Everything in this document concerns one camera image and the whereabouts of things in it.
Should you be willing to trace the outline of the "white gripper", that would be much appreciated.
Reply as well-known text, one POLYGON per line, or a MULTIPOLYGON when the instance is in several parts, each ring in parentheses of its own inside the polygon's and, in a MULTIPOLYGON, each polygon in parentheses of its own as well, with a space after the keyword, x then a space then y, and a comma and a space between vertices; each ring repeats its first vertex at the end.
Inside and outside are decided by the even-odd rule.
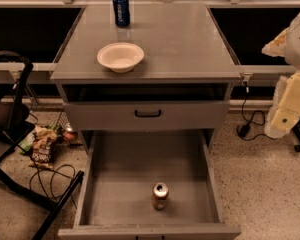
MULTIPOLYGON (((283 57, 288 29, 284 29, 261 52, 271 57, 283 57)), ((282 138, 300 120, 300 71, 290 77, 281 76, 266 117, 264 133, 270 138, 282 138)))

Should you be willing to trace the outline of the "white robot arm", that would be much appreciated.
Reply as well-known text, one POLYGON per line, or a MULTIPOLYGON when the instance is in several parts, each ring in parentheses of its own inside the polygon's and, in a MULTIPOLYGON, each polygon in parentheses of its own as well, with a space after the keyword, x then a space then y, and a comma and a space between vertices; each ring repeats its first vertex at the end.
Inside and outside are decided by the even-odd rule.
POLYGON ((290 77, 279 78, 269 110, 264 133, 270 138, 282 138, 300 119, 300 13, 261 52, 271 57, 283 57, 297 69, 290 77))

